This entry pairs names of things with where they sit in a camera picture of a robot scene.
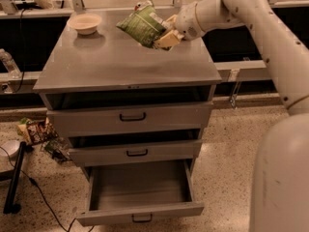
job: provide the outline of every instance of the green snack bag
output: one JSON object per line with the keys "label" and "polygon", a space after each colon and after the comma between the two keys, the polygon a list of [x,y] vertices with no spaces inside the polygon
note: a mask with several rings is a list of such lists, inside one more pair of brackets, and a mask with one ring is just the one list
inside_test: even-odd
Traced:
{"label": "green snack bag", "polygon": [[153,48],[154,41],[165,32],[162,25],[163,19],[155,13],[152,0],[138,3],[135,12],[117,23],[117,27],[133,37],[137,42],[145,47]]}

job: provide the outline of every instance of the metal tabletop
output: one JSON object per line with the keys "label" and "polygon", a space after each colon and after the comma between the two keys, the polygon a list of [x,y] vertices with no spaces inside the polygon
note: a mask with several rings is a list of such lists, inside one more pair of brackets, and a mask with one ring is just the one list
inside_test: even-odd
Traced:
{"label": "metal tabletop", "polygon": [[[159,9],[163,19],[177,9]],[[34,87],[61,93],[215,84],[221,77],[202,41],[170,51],[149,49],[116,27],[131,10],[89,10],[102,17],[96,33],[78,35],[67,25]]]}

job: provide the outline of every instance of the black metal stand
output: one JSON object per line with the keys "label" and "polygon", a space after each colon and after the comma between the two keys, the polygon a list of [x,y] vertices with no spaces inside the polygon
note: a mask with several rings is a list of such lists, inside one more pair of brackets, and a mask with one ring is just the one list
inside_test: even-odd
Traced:
{"label": "black metal stand", "polygon": [[19,204],[14,203],[14,197],[15,197],[15,193],[16,193],[16,189],[18,185],[20,169],[21,169],[23,156],[24,156],[26,147],[27,146],[25,142],[20,143],[14,170],[5,171],[5,172],[0,173],[0,181],[11,179],[6,204],[3,210],[4,214],[9,214],[9,213],[16,214],[21,209],[21,206]]}

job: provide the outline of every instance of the empty drawer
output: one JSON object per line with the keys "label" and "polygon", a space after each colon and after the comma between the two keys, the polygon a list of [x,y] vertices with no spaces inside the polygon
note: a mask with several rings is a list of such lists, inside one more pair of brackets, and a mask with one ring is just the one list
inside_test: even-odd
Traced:
{"label": "empty drawer", "polygon": [[98,146],[70,149],[77,166],[97,166],[158,160],[198,158],[202,140]]}
{"label": "empty drawer", "polygon": [[184,160],[93,167],[83,226],[201,215]]}
{"label": "empty drawer", "polygon": [[61,136],[74,137],[203,128],[211,108],[211,102],[196,102],[48,111],[47,116]]}

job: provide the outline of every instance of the floor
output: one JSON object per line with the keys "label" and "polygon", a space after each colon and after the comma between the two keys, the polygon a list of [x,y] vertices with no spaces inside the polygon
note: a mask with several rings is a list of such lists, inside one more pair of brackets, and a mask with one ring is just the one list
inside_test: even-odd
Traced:
{"label": "floor", "polygon": [[[98,232],[244,232],[248,231],[250,192],[255,155],[267,130],[288,116],[276,94],[238,97],[233,109],[227,98],[215,98],[204,144],[193,171],[196,199],[205,209],[198,217],[182,217],[142,224],[96,226]],[[23,117],[44,119],[44,109],[0,112],[0,145],[17,135]],[[0,170],[11,169],[8,158],[0,158]],[[88,186],[83,173],[71,161],[57,163],[41,150],[26,154],[23,171],[34,178],[49,205],[66,230],[84,212]],[[0,183],[0,210],[3,210],[9,181]],[[19,213],[0,214],[0,231],[64,231],[42,200],[37,188],[20,175],[15,202]],[[75,221],[70,231],[89,231]]]}

